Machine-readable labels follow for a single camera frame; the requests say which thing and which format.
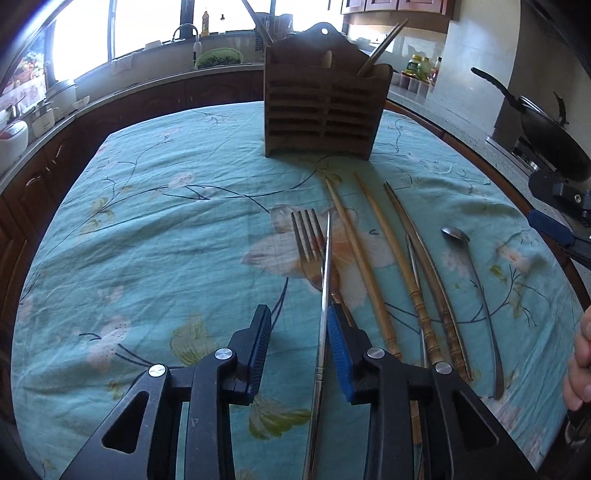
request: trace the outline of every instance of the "window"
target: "window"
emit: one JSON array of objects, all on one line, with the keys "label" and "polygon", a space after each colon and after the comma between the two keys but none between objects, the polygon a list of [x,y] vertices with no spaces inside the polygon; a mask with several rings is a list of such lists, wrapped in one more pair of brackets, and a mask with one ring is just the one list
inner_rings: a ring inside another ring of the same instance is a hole
[{"label": "window", "polygon": [[181,0],[117,0],[115,57],[140,50],[146,43],[170,40],[180,18]]},{"label": "window", "polygon": [[73,0],[56,17],[53,69],[56,80],[76,79],[106,63],[109,0]]},{"label": "window", "polygon": [[[269,13],[271,0],[249,0],[248,3],[251,4],[255,12]],[[196,0],[193,25],[197,27],[199,33],[202,30],[202,18],[205,10],[209,14],[210,32],[253,30],[255,28],[255,24],[244,7],[242,0],[216,0],[214,2]],[[222,14],[225,18],[223,22],[220,20]]]},{"label": "window", "polygon": [[343,28],[340,4],[341,2],[332,0],[328,10],[328,0],[277,0],[275,15],[292,14],[296,32],[308,30],[318,22],[328,22],[340,32]]}]

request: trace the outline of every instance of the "fork tines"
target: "fork tines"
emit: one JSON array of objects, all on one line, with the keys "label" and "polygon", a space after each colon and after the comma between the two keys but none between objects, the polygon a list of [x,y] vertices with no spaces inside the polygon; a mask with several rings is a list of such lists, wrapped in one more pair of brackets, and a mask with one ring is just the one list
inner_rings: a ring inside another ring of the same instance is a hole
[{"label": "fork tines", "polygon": [[292,212],[291,221],[300,258],[302,260],[306,259],[308,262],[323,260],[324,235],[316,211],[314,209],[304,210],[304,215],[302,215],[301,211]]}]

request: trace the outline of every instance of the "kitchen counter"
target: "kitchen counter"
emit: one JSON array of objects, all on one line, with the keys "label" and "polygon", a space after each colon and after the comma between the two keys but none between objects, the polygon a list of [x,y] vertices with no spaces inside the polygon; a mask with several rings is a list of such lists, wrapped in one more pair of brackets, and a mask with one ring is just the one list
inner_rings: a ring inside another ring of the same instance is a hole
[{"label": "kitchen counter", "polygon": [[[424,117],[466,144],[492,167],[497,169],[537,210],[569,226],[572,230],[577,231],[577,233],[587,236],[591,235],[591,229],[583,229],[580,225],[565,218],[557,210],[536,199],[528,187],[529,175],[518,166],[515,157],[495,141],[492,141],[489,134],[483,132],[468,120],[429,101],[428,96],[425,98],[395,85],[390,86],[388,100],[402,105],[404,108]],[[591,291],[591,271],[582,267],[577,262],[573,263],[587,290]]]},{"label": "kitchen counter", "polygon": [[65,129],[68,125],[70,125],[74,120],[80,118],[81,116],[95,110],[98,107],[101,107],[107,103],[113,102],[120,98],[126,97],[133,93],[141,92],[142,90],[147,90],[152,87],[156,87],[159,85],[164,85],[166,83],[172,82],[180,82],[182,80],[191,79],[195,77],[202,77],[208,75],[214,75],[217,73],[232,73],[232,72],[251,72],[254,70],[263,70],[263,64],[241,64],[241,65],[230,65],[225,67],[215,67],[211,69],[204,69],[204,70],[195,70],[186,73],[180,73],[177,75],[171,75],[168,77],[163,77],[157,80],[152,80],[150,82],[142,83],[140,85],[134,85],[125,90],[121,90],[119,92],[112,93],[110,95],[104,96],[99,98],[91,103],[89,103],[85,108],[76,111],[75,113],[67,116],[66,118],[60,120],[56,123],[56,126],[49,130],[46,134],[42,137],[37,138],[35,141],[30,143],[25,150],[25,152],[20,156],[20,158],[9,168],[7,171],[2,174],[0,179],[0,193],[2,193],[6,186],[12,181],[12,179],[18,174],[19,171],[27,164],[27,162],[41,149],[43,146],[49,142],[53,137],[55,137],[59,132]]}]

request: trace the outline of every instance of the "green colander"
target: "green colander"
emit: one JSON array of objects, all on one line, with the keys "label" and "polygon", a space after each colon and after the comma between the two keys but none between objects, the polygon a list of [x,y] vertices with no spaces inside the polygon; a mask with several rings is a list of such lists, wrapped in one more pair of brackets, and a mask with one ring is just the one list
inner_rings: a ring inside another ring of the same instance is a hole
[{"label": "green colander", "polygon": [[244,61],[244,55],[234,48],[214,48],[201,55],[195,62],[198,69],[218,65],[236,65]]}]

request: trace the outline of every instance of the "white pot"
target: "white pot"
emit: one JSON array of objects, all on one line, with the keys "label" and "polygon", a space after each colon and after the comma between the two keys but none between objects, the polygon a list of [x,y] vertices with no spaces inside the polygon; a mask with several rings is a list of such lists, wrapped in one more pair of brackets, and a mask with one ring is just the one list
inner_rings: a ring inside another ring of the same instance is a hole
[{"label": "white pot", "polygon": [[72,105],[76,103],[76,84],[73,80],[62,80],[57,82],[47,91],[45,98],[48,102],[52,102],[51,106],[57,109],[55,113],[55,120],[61,120],[66,116]]}]

